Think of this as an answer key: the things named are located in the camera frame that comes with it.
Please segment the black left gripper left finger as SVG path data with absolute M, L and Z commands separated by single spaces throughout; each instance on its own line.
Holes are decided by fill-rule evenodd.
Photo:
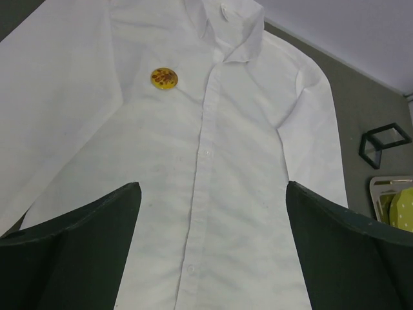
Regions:
M 137 182 L 1 238 L 1 309 L 113 309 L 141 204 Z

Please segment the yellow round brooch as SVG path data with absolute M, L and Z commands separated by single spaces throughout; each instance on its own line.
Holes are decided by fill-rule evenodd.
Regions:
M 157 68 L 150 76 L 151 83 L 158 89 L 169 90 L 178 84 L 177 74 L 169 68 Z

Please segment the white button-up shirt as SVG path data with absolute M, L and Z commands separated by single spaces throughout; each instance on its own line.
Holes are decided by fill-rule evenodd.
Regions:
M 255 1 L 45 1 L 1 42 L 1 231 L 131 181 L 118 309 L 310 309 L 285 192 L 347 204 L 327 77 Z

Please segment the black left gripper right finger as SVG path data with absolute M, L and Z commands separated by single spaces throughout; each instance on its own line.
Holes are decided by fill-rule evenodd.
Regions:
M 412 309 L 412 233 L 295 181 L 286 204 L 313 309 Z

